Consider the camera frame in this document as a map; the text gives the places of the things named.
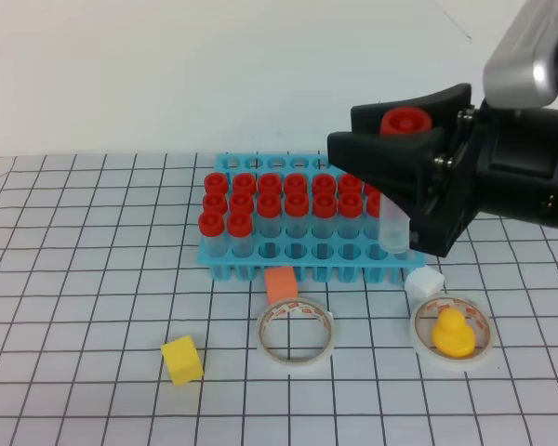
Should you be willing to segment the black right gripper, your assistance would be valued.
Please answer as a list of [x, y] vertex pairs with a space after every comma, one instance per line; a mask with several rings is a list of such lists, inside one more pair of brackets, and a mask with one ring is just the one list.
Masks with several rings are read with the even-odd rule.
[[[395, 109], [430, 117], [404, 130]], [[351, 108], [352, 132], [327, 137], [328, 161], [410, 218], [409, 246], [445, 257], [479, 212], [558, 229], [558, 110], [472, 106], [472, 87]]]

